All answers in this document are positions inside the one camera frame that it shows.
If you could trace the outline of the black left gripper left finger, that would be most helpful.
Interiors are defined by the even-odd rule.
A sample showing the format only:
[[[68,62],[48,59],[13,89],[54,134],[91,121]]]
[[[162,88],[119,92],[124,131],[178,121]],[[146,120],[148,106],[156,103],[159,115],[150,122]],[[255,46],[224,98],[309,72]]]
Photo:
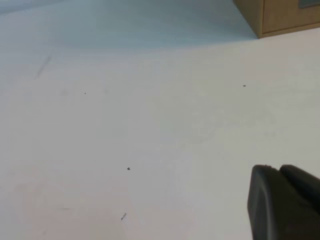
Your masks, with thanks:
[[[255,165],[247,210],[254,240],[318,240],[320,208],[313,208],[280,169]]]

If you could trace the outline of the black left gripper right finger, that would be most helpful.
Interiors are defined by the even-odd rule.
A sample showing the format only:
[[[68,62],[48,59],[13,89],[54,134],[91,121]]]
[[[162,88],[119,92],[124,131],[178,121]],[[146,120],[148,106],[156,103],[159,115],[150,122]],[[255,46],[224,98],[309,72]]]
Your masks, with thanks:
[[[319,178],[294,165],[282,165],[279,171],[313,208],[320,207]]]

